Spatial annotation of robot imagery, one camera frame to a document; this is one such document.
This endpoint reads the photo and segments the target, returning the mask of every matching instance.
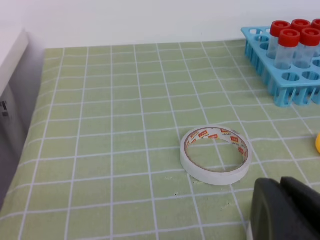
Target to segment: roll of tape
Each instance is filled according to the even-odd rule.
[[[195,163],[187,149],[200,139],[221,139],[233,144],[243,157],[242,165],[233,171],[215,172]],[[238,132],[223,126],[206,125],[190,130],[184,135],[180,145],[180,161],[184,169],[195,179],[211,185],[229,185],[242,179],[248,172],[252,160],[252,150],[248,141]]]

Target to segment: green grid mat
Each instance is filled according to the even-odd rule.
[[[244,44],[47,50],[1,238],[245,240],[257,178],[293,176],[320,191],[320,106],[276,107]],[[180,165],[183,135],[205,124],[253,146],[239,182],[208,185]],[[239,163],[231,149],[204,141],[190,154],[219,170]]]

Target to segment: test tube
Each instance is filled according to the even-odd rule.
[[[311,26],[312,26],[314,29],[320,30],[320,19],[315,19],[315,20],[313,20]],[[320,44],[318,45],[318,47],[317,47],[316,50],[315,50],[314,57],[315,57],[315,58],[320,57]]]
[[[320,30],[315,28],[303,29],[293,64],[301,69],[309,68],[319,43]]]
[[[294,59],[296,47],[300,41],[300,32],[293,29],[285,29],[280,32],[278,50],[276,51],[274,66],[277,69],[290,69]]]
[[[291,22],[291,28],[301,33],[303,29],[311,28],[311,23],[304,19],[295,19]]]
[[[266,52],[266,55],[270,59],[275,59],[277,55],[277,49],[278,49],[278,38],[280,35],[281,30],[289,29],[290,23],[286,21],[274,21],[270,28],[270,41],[269,41],[269,47]]]

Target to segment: test tube rack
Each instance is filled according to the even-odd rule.
[[[288,107],[292,102],[309,105],[312,101],[320,105],[320,57],[314,57],[309,68],[292,64],[288,70],[277,69],[275,60],[267,57],[270,27],[243,27],[241,31],[246,38],[245,55],[262,76],[275,105]]]

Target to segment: black object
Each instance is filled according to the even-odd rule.
[[[250,224],[254,240],[320,240],[320,194],[293,177],[259,178]]]

